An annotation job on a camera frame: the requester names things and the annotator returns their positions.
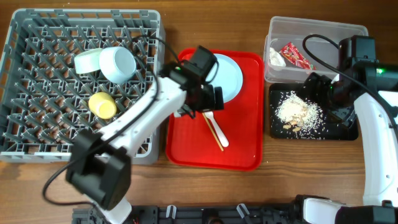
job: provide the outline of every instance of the dish rack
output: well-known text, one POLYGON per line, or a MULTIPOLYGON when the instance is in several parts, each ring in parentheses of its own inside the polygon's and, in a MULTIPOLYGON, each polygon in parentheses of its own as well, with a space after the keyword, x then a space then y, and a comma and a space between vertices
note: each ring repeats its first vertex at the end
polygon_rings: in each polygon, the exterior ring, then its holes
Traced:
MULTIPOLYGON (((165 40, 154 10, 19 9, 11 19, 0 61, 0 160, 68 161, 73 139, 82 129, 94 133, 117 119, 150 87, 150 69, 164 63, 165 40), (74 56, 95 48, 121 46, 137 53, 132 80, 115 85, 100 71, 76 74, 74 56), (109 120, 88 109, 96 92, 110 94, 118 113, 109 120)), ((151 164, 159 155, 159 128, 132 160, 151 164)))

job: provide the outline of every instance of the black tray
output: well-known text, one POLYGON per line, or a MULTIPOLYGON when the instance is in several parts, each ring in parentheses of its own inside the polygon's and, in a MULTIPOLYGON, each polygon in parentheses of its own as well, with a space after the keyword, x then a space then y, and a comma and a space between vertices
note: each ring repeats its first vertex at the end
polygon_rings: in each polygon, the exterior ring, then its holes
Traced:
POLYGON ((339 124, 330 123, 328 120, 331 118, 324 114, 325 124, 318 129, 314 129, 308 134, 303 134, 297 137, 296 134, 291 130, 283 128, 283 123, 275 114, 275 111, 279 105, 279 100, 282 98, 282 93, 290 91, 297 91, 302 84, 300 83, 275 83, 269 87, 269 113, 270 113, 270 124, 271 124, 271 136, 273 138, 281 139, 309 139, 313 137, 321 140, 355 140, 358 138, 358 124, 354 121, 350 128, 339 124))

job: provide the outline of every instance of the green light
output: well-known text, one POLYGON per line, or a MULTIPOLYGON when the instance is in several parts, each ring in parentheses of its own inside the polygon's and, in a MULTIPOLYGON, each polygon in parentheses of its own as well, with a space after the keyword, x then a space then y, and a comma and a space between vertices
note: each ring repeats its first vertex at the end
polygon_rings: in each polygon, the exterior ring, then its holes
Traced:
POLYGON ((382 68, 377 68, 377 69, 376 69, 376 72, 377 72, 378 74, 381 74, 381 73, 384 72, 384 69, 382 69, 382 68))

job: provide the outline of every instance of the red tray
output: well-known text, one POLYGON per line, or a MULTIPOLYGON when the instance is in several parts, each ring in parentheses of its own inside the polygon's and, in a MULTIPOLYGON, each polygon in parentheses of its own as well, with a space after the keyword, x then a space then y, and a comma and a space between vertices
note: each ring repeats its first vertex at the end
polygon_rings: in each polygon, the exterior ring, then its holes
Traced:
MULTIPOLYGON (((195 49, 186 49, 178 56, 189 59, 195 49)), ((212 50, 214 54, 231 57, 241 68, 243 86, 239 94, 214 111, 215 119, 229 141, 220 150, 202 114, 170 116, 166 155, 170 161, 185 166, 249 171, 262 160, 262 122, 264 97, 264 63, 249 52, 212 50)))

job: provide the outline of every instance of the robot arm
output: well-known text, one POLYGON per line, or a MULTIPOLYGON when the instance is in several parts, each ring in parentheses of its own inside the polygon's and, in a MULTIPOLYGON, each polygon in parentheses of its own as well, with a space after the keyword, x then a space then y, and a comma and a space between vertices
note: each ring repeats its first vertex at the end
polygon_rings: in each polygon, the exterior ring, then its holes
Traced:
POLYGON ((327 198, 306 195, 296 196, 290 210, 302 212, 290 216, 295 221, 311 224, 396 224, 398 212, 398 208, 387 201, 381 206, 349 207, 327 198))
MULTIPOLYGON (((398 93, 380 91, 392 106, 398 106, 398 93)), ((391 122, 381 105, 365 93, 354 102, 361 125, 365 157, 364 205, 382 205, 390 200, 398 207, 398 145, 391 122)))
POLYGON ((76 136, 70 160, 77 162, 68 168, 66 179, 97 204, 110 223, 123 223, 131 212, 124 195, 131 183, 131 158, 145 138, 184 105, 193 114, 223 109, 221 87, 213 88, 205 81, 215 63, 216 57, 199 46, 190 60, 165 65, 156 83, 116 121, 96 134, 83 130, 76 136), (109 159, 104 161, 95 154, 107 154, 109 159))
POLYGON ((124 132, 124 136, 110 142, 110 145, 116 149, 124 147, 127 149, 127 155, 134 157, 140 145, 161 122, 185 104, 187 92, 181 90, 178 83, 170 78, 158 79, 159 87, 152 85, 147 93, 120 118, 100 129, 99 132, 103 134, 102 140, 109 139, 121 127, 134 119, 153 99, 155 89, 160 88, 158 100, 148 111, 124 132))

